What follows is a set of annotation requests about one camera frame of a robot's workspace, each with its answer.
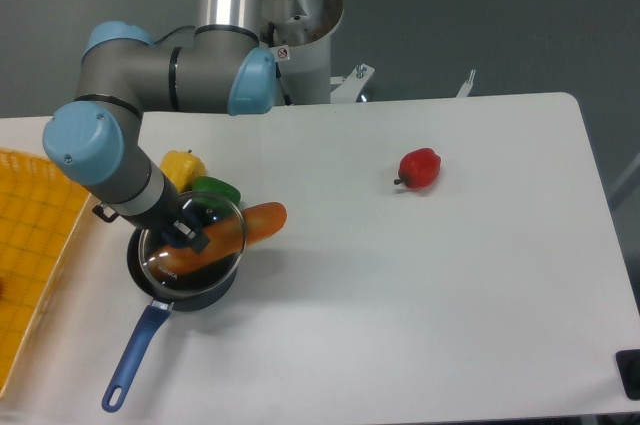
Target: cable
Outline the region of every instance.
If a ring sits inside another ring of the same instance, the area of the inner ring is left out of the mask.
[[[267,46],[269,48],[273,48],[276,46],[275,44],[275,32],[276,32],[276,26],[273,22],[269,22],[269,24],[267,25],[269,28],[267,29]],[[284,98],[284,104],[285,105],[293,105],[293,101],[291,100],[291,96],[289,96],[289,93],[287,92],[287,89],[284,87],[284,84],[282,83],[281,80],[282,77],[282,73],[280,73],[280,65],[278,65],[278,62],[276,62],[276,80],[278,80],[278,85],[280,86],[280,92],[282,93],[282,98]]]
[[[171,31],[170,31],[169,33],[167,33],[164,37],[162,37],[162,38],[160,38],[160,39],[156,40],[156,41],[155,41],[155,42],[153,42],[153,43],[154,43],[155,45],[159,45],[159,44],[161,44],[162,42],[164,42],[167,38],[169,38],[169,37],[170,37],[170,36],[172,36],[172,35],[175,35],[175,34],[176,34],[176,33],[178,33],[178,32],[183,32],[183,31],[186,31],[186,30],[195,30],[195,29],[196,29],[196,27],[195,27],[195,26],[193,26],[193,25],[182,25],[181,27],[178,27],[178,28],[176,28],[176,29],[174,29],[174,30],[171,30]]]

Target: blue handle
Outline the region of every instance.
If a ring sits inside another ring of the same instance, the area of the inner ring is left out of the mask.
[[[160,326],[165,322],[171,312],[158,308],[154,305],[147,305],[147,308],[142,312],[140,320],[136,328],[133,330],[133,334],[129,339],[127,348],[125,348],[120,363],[116,371],[113,373],[113,378],[109,382],[107,391],[102,397],[102,408],[106,412],[117,412],[122,407],[124,399],[127,396],[127,392],[131,387],[138,367],[142,362],[144,353],[151,343],[151,339],[156,334]],[[120,395],[117,397],[115,403],[111,403],[114,394],[120,390]]]

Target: white table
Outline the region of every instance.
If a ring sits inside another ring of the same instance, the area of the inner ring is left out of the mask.
[[[45,118],[0,120],[41,152]],[[20,363],[11,423],[374,424],[640,410],[614,354],[640,321],[596,166],[564,94],[148,114],[159,161],[193,149],[285,229],[214,306],[174,313],[120,412],[100,400],[148,297],[132,228],[82,233]],[[432,147],[428,193],[393,185]]]

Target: yellow bell pepper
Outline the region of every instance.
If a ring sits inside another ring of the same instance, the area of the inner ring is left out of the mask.
[[[176,186],[178,193],[191,190],[193,181],[206,174],[204,163],[191,150],[167,152],[160,163],[160,170]]]

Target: toy vegetable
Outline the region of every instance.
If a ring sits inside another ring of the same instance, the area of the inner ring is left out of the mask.
[[[265,240],[284,227],[287,209],[278,202],[263,203],[242,211],[247,229],[247,247]],[[158,280],[167,276],[181,276],[195,272],[242,249],[242,228],[236,216],[230,216],[208,225],[204,233],[210,242],[200,253],[190,248],[173,248],[169,245],[156,250],[147,266]]]
[[[435,182],[440,174],[441,158],[430,148],[421,148],[408,153],[400,162],[398,179],[393,183],[404,183],[407,188],[424,188]]]
[[[222,195],[231,200],[236,206],[240,205],[240,192],[238,189],[217,178],[198,177],[193,181],[191,190],[194,192],[211,192],[216,195]],[[212,208],[220,205],[215,199],[211,198],[197,198],[196,201]]]
[[[206,173],[204,163],[191,150],[167,152],[160,163],[160,170],[178,189],[178,193],[191,189],[193,181]]]

